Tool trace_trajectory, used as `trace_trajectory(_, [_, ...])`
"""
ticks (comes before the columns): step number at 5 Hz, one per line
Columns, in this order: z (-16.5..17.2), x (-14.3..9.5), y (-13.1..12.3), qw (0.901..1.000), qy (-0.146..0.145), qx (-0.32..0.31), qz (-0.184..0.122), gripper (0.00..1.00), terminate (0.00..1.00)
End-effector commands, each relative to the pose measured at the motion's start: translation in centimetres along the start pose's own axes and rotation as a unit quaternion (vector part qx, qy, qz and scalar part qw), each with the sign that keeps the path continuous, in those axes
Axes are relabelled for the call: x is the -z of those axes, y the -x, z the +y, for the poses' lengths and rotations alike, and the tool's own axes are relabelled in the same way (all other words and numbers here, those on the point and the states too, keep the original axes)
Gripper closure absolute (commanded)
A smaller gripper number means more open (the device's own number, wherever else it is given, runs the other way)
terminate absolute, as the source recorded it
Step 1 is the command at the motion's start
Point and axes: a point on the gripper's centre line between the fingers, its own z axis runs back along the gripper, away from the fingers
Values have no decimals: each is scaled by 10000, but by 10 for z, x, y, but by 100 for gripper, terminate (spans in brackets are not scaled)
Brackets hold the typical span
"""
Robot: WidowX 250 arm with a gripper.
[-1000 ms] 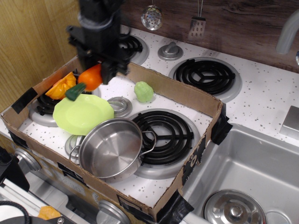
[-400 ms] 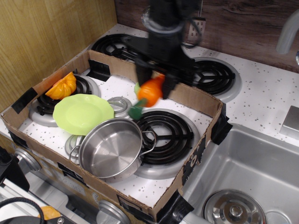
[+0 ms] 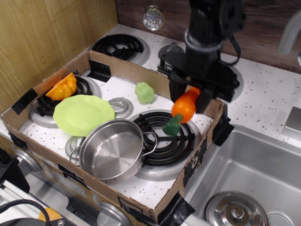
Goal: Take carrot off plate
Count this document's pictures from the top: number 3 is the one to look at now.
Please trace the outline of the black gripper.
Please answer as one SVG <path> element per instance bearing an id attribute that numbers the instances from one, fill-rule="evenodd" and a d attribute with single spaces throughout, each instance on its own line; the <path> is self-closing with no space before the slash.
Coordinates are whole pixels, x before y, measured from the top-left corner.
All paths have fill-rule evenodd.
<path id="1" fill-rule="evenodd" d="M 220 62 L 220 52 L 198 53 L 186 48 L 184 55 L 169 62 L 160 60 L 158 70 L 168 75 L 170 97 L 175 102 L 192 86 L 200 90 L 196 113 L 203 113 L 212 98 L 234 100 L 240 82 L 233 66 Z"/>

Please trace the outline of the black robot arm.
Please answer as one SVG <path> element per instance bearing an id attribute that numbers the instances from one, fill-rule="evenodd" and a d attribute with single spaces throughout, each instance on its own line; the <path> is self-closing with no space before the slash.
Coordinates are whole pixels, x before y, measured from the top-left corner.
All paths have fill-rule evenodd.
<path id="1" fill-rule="evenodd" d="M 169 90 L 176 101 L 188 85 L 200 89 L 196 112 L 203 113 L 213 98 L 230 102 L 239 86 L 233 63 L 221 59 L 223 42 L 228 39 L 241 55 L 234 33 L 243 29 L 246 14 L 241 0 L 191 0 L 190 23 L 185 32 L 184 53 L 161 51 L 162 63 L 171 65 Z"/>

